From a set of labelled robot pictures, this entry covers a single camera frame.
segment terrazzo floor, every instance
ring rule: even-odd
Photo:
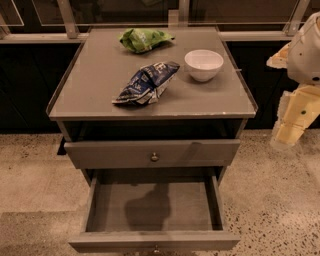
[[[320,130],[285,152],[269,146],[270,136],[245,130],[220,185],[228,229],[240,242],[231,251],[162,255],[320,255]],[[1,256],[78,255],[68,239],[80,231],[89,188],[68,157],[56,155],[60,140],[0,135]]]

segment green bag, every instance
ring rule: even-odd
[[[154,29],[130,28],[120,37],[120,42],[125,48],[134,53],[151,51],[161,42],[173,40],[174,36]]]

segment plastic bag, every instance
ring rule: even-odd
[[[164,41],[173,39],[173,36],[160,30],[130,28],[124,32],[119,40],[129,51],[143,53],[151,51]]]
[[[180,65],[172,61],[140,68],[112,103],[145,105],[157,102],[179,68]]]

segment drawer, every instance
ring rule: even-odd
[[[69,241],[78,252],[229,250],[239,241],[226,231],[215,176],[128,173],[95,171],[81,233]]]
[[[78,169],[230,165],[240,145],[232,140],[83,141],[65,144]]]

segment white bowl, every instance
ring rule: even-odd
[[[194,50],[184,57],[189,74],[199,82],[213,78],[223,65],[220,54],[209,50]]]

